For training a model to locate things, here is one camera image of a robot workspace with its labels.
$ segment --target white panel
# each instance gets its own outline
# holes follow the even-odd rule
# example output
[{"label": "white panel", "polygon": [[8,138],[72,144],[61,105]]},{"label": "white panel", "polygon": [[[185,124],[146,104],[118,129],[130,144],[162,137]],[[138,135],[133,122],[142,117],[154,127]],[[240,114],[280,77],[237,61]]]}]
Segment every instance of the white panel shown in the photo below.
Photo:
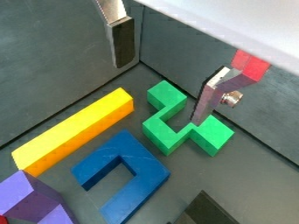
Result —
[{"label": "white panel", "polygon": [[136,1],[299,75],[299,1]]}]

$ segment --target yellow rectangular block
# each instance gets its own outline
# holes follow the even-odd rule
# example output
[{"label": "yellow rectangular block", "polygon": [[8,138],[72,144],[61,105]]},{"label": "yellow rectangular block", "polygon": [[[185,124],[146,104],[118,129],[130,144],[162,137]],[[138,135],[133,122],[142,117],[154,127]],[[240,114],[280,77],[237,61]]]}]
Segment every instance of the yellow rectangular block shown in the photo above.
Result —
[{"label": "yellow rectangular block", "polygon": [[18,170],[37,177],[133,110],[133,98],[118,88],[12,152]]}]

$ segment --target green zigzag block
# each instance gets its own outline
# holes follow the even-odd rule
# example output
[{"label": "green zigzag block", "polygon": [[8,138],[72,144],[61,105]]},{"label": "green zigzag block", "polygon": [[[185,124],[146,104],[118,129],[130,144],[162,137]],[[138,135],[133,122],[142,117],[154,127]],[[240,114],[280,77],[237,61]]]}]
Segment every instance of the green zigzag block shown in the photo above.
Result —
[{"label": "green zigzag block", "polygon": [[184,108],[187,96],[166,81],[146,90],[146,100],[158,112],[142,122],[142,132],[162,154],[170,155],[189,138],[213,157],[233,131],[211,115],[200,126],[189,122],[176,133],[165,121]]}]

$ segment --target red block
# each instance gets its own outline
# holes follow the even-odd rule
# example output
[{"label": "red block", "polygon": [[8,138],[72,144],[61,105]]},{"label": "red block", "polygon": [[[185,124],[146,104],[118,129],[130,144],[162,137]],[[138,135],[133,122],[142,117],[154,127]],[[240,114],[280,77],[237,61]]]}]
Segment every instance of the red block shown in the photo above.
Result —
[{"label": "red block", "polygon": [[8,224],[6,218],[0,215],[0,224]]},{"label": "red block", "polygon": [[269,64],[241,50],[236,51],[231,66],[255,82],[259,82],[269,68]]}]

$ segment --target blue u-shaped block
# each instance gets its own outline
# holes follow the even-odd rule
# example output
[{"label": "blue u-shaped block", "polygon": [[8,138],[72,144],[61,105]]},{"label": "blue u-shaped block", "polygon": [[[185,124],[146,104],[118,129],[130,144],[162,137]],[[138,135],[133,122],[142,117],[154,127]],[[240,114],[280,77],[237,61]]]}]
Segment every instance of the blue u-shaped block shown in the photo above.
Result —
[{"label": "blue u-shaped block", "polygon": [[70,172],[88,190],[120,163],[134,177],[100,208],[109,224],[126,222],[170,175],[126,130],[121,130]]}]

